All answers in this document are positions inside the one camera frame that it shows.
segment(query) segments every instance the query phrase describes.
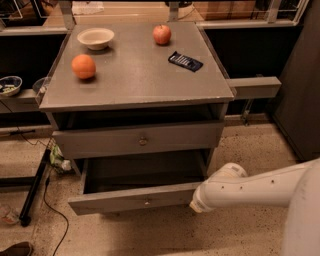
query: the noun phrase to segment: black cable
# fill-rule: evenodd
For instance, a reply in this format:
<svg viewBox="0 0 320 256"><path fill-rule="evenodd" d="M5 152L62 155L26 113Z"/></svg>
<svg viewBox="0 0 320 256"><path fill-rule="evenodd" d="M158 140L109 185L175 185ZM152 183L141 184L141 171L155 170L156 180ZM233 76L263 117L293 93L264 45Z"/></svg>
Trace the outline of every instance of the black cable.
<svg viewBox="0 0 320 256"><path fill-rule="evenodd" d="M29 141L22 133L19 133L20 134L20 136L26 141L26 142L28 142L30 145L32 145L32 146L37 146L38 145L38 143L40 143L40 144L42 144L43 146L45 146L45 147L47 147L47 145L45 144L45 143L43 143L42 141L40 141L40 140L37 140L36 141L36 143L32 143L31 141Z"/></svg>
<svg viewBox="0 0 320 256"><path fill-rule="evenodd" d="M48 188L48 185L49 185L49 183L50 183L50 174L51 174L51 172L49 173L49 176L48 176L48 178L46 179L45 190L44 190L44 193L43 193L43 201L44 201L44 203L47 205L47 207L48 207L50 210L52 210L53 212L55 212L55 213L59 214L60 216L62 216L62 217L65 219L65 221L67 222L67 228L66 228L66 230L65 230L65 232L64 232L64 235L63 235L63 237L61 238L59 244L57 245L56 249L54 250L54 252L53 252L53 254L52 254L52 256L54 256L54 255L56 255L56 252L58 251L61 243L63 242L64 238L66 237L66 235L67 235L67 233L68 233L68 230L69 230L69 220L68 220L68 218L67 218L63 213L57 211L57 210L54 209L52 206L50 206L50 205L48 204L47 200L46 200L47 188Z"/></svg>

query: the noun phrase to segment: open drawer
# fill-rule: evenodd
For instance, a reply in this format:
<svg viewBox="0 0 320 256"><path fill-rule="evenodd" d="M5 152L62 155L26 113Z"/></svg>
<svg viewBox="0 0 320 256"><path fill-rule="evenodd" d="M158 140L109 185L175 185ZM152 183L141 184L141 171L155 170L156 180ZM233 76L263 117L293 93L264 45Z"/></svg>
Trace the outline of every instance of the open drawer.
<svg viewBox="0 0 320 256"><path fill-rule="evenodd" d="M200 150L87 159L77 215L189 204L206 178Z"/></svg>

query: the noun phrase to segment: shoe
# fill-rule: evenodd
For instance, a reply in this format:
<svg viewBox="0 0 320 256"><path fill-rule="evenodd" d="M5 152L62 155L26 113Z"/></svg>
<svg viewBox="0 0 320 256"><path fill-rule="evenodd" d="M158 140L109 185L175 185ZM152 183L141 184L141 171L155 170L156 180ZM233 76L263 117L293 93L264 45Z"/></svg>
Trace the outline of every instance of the shoe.
<svg viewBox="0 0 320 256"><path fill-rule="evenodd" d="M21 242L10 246L8 249L0 252L0 256L30 256L32 253L32 244Z"/></svg>

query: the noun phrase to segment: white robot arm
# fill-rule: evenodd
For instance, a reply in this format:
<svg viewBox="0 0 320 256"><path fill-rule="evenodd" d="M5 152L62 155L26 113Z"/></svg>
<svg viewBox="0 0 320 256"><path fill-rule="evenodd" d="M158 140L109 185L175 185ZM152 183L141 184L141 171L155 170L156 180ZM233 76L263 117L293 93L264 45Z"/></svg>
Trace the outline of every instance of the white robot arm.
<svg viewBox="0 0 320 256"><path fill-rule="evenodd" d="M281 255L319 255L320 159L252 177L226 164L195 190L190 207L201 213L239 204L289 206Z"/></svg>

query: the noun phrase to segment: drawer front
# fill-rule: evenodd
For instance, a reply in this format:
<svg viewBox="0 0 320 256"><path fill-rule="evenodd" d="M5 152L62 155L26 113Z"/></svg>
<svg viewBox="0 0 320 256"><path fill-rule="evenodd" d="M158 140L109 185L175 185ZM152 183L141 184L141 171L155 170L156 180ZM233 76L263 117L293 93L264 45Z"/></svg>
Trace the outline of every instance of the drawer front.
<svg viewBox="0 0 320 256"><path fill-rule="evenodd" d="M141 154L218 145L223 121L157 126L56 131L53 137L69 159Z"/></svg>
<svg viewBox="0 0 320 256"><path fill-rule="evenodd" d="M69 198L77 215L189 204L200 182L101 192Z"/></svg>

